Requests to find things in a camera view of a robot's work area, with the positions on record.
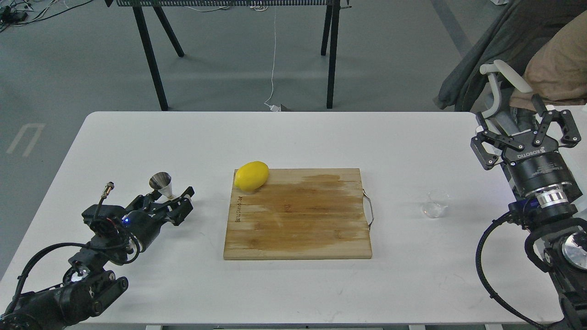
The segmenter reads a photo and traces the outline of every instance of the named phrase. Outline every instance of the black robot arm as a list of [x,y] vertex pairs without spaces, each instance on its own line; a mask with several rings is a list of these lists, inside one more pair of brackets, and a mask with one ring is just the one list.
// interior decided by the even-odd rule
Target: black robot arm
[[[89,317],[99,316],[126,291],[126,277],[116,278],[105,271],[109,261],[118,264],[133,262],[159,235],[163,224],[180,225],[193,209],[192,187],[180,197],[156,203],[157,190],[137,196],[126,208],[102,205],[114,185],[108,183],[99,204],[82,213],[83,221],[94,232],[86,244],[60,243],[38,252],[18,277],[16,293],[0,318],[0,330],[61,330]],[[53,287],[22,293],[32,267],[47,253],[66,246],[80,247],[69,259],[71,268],[63,281]]]
[[[504,136],[489,131],[485,120],[478,116],[481,130],[471,139],[471,148],[484,169],[501,166],[516,201],[481,237],[477,271],[491,298],[536,328],[584,330],[587,329],[587,221],[573,217],[577,208],[572,203],[582,192],[558,151],[559,147],[576,146],[581,136],[570,111],[546,110],[537,95],[532,101],[542,117],[536,130]],[[552,122],[561,127],[560,142],[546,135]],[[486,151],[483,143],[491,144],[499,154]],[[505,222],[530,232],[524,250],[541,271],[550,275],[563,320],[549,326],[534,322],[509,306],[489,285],[481,266],[481,251],[489,233]],[[535,245],[540,256],[535,253]]]

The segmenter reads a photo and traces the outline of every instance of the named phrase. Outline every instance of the table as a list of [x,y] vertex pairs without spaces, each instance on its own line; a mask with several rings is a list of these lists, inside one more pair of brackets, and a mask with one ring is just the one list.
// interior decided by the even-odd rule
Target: table
[[[130,287],[88,322],[520,322],[489,299],[475,272],[478,239],[514,200],[501,171],[484,171],[470,150],[476,126],[471,113],[92,113],[0,282],[0,305],[35,252],[92,236],[80,214],[98,202],[106,182],[116,188],[105,204],[126,206],[150,191],[152,174],[167,171],[175,191],[194,186],[194,211],[179,227],[165,225],[136,262],[110,268]],[[583,155],[585,145],[576,148]],[[360,168],[375,214],[373,258],[224,261],[232,174],[252,160],[270,168]],[[445,217],[431,220],[420,205],[435,188],[453,201]],[[559,320],[550,279],[524,254],[526,235],[514,225],[495,231],[484,250],[487,278],[530,318]],[[59,282],[75,252],[47,256],[25,290]]]
[[[109,7],[114,0],[105,0],[106,5]],[[145,22],[143,14],[144,6],[153,7],[157,18],[161,22],[165,33],[169,37],[173,48],[175,49],[177,56],[183,57],[185,55],[181,48],[179,41],[165,13],[163,12],[163,6],[308,6],[308,5],[325,5],[326,16],[324,20],[324,30],[322,34],[322,47],[321,55],[326,56],[326,50],[328,48],[328,40],[330,39],[330,58],[328,66],[328,88],[326,91],[326,108],[332,109],[334,100],[334,79],[336,72],[336,51],[338,47],[338,26],[340,18],[341,7],[340,0],[116,0],[118,6],[131,6],[133,7],[134,18],[137,22],[141,41],[143,43],[143,49],[145,56],[147,57],[147,63],[149,64],[149,70],[151,72],[151,78],[155,85],[155,92],[162,111],[167,111],[169,106],[167,104],[167,98],[165,96],[165,90],[163,89],[163,83],[161,82],[161,76],[159,74],[159,68],[157,61],[155,60],[155,53],[153,52],[153,46],[149,37],[149,30]]]

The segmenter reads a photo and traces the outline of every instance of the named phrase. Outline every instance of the table leg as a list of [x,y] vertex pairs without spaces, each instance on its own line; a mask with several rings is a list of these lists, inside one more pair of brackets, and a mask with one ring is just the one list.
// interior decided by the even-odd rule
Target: table leg
[[322,50],[320,55],[326,56],[326,48],[328,47],[328,35],[330,32],[330,24],[332,23],[332,6],[326,6],[326,18],[324,19],[324,34],[322,35]]
[[167,99],[165,98],[165,91],[163,90],[163,83],[161,82],[161,76],[159,75],[159,68],[157,67],[157,61],[155,60],[155,53],[153,52],[153,46],[151,39],[149,38],[149,32],[147,30],[147,24],[145,23],[145,16],[143,15],[143,8],[133,7],[134,18],[137,21],[137,27],[139,28],[139,34],[141,35],[141,41],[143,42],[143,48],[145,50],[145,56],[147,56],[147,63],[149,64],[149,70],[151,70],[151,77],[153,78],[153,84],[155,85],[155,91],[157,92],[157,98],[159,99],[159,105],[161,111],[167,111]]
[[328,94],[326,108],[332,109],[334,99],[334,75],[336,72],[336,47],[338,45],[338,23],[340,17],[340,0],[332,1],[332,26],[330,36],[330,64],[328,67]]
[[175,48],[177,56],[182,58],[185,55],[185,53],[183,52],[183,49],[181,48],[179,41],[177,41],[176,34],[173,32],[173,29],[171,28],[171,25],[169,24],[169,21],[167,20],[167,17],[163,12],[163,8],[153,7],[153,9],[155,10],[155,14],[157,14],[157,17],[159,18],[161,25],[163,25],[163,29],[165,30],[165,33],[167,33],[167,36],[169,37],[169,40],[171,41],[173,48]]

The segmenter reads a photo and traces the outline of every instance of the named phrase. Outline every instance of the lemon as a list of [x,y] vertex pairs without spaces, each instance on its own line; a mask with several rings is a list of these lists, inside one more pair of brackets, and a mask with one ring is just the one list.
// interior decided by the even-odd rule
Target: lemon
[[251,192],[263,186],[269,177],[269,167],[262,161],[244,164],[234,177],[234,186],[242,191]]

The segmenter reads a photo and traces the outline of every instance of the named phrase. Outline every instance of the grey floor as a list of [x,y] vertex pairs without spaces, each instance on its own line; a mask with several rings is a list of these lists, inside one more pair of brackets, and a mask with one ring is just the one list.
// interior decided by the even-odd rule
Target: grey floor
[[[48,15],[82,2],[61,0]],[[35,9],[47,3],[34,3]],[[351,5],[340,18],[334,111],[439,111],[432,98],[442,81],[502,10],[489,0]],[[326,110],[328,59],[319,56],[323,8],[165,12],[184,58],[175,54],[154,12],[145,9],[173,111],[268,111],[275,36],[269,104]],[[84,118],[95,111],[159,111],[132,10],[96,0],[0,33],[0,110],[2,275]],[[483,326],[427,329],[465,328]]]

